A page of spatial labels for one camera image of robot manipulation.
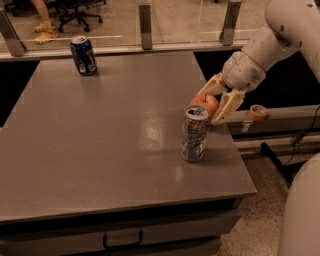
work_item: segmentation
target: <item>silver soda can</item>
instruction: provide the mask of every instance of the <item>silver soda can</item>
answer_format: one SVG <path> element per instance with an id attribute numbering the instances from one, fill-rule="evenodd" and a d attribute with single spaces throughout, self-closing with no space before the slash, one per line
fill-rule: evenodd
<path id="1" fill-rule="evenodd" d="M 182 124 L 182 158 L 197 162 L 203 155 L 210 131 L 210 110 L 201 105 L 190 105 L 184 112 Z"/>

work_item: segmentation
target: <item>soda can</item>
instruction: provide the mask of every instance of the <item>soda can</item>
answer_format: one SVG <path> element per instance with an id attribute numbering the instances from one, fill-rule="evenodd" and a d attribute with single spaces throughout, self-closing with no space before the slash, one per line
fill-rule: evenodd
<path id="1" fill-rule="evenodd" d="M 181 155 L 184 160 L 193 163 L 202 158 L 210 126 L 209 109 L 201 105 L 186 108 L 182 124 Z"/>
<path id="2" fill-rule="evenodd" d="M 74 63 L 81 75 L 91 75 L 97 70 L 91 42 L 86 36 L 75 36 L 70 42 Z"/>

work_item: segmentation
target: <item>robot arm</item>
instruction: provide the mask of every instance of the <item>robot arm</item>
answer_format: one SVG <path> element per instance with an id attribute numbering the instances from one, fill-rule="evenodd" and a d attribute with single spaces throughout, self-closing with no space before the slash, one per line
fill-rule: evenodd
<path id="1" fill-rule="evenodd" d="M 320 15 L 313 0 L 270 0 L 265 18 L 268 26 L 259 29 L 224 64 L 199 93 L 223 93 L 212 123 L 224 122 L 242 104 L 245 93 L 255 90 L 266 72 L 298 50 L 320 81 Z M 232 89 L 225 92 L 225 86 Z"/>

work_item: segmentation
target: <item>shoe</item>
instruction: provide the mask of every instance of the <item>shoe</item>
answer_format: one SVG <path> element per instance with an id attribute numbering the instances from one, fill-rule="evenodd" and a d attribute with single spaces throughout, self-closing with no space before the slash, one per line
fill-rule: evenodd
<path id="1" fill-rule="evenodd" d="M 39 26 L 35 26 L 35 27 L 34 27 L 34 32 L 36 32 L 36 33 L 44 32 L 44 31 L 46 31 L 46 29 L 47 29 L 47 28 L 46 28 L 46 26 L 44 25 L 44 23 L 41 22 Z M 54 24 L 51 24 L 51 29 L 52 29 L 52 30 L 55 30 L 55 29 L 56 29 L 56 26 L 55 26 Z"/>
<path id="2" fill-rule="evenodd" d="M 40 36 L 35 39 L 36 44 L 47 44 L 52 41 L 52 39 L 57 38 L 58 33 L 53 31 L 52 33 L 49 32 L 42 32 Z"/>

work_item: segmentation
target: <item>blue soda can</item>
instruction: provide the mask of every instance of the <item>blue soda can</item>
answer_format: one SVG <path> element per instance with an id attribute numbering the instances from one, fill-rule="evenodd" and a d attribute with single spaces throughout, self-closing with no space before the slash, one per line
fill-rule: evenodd
<path id="1" fill-rule="evenodd" d="M 81 75 L 91 75 L 97 70 L 91 42 L 86 36 L 75 36 L 70 42 L 74 63 Z"/>

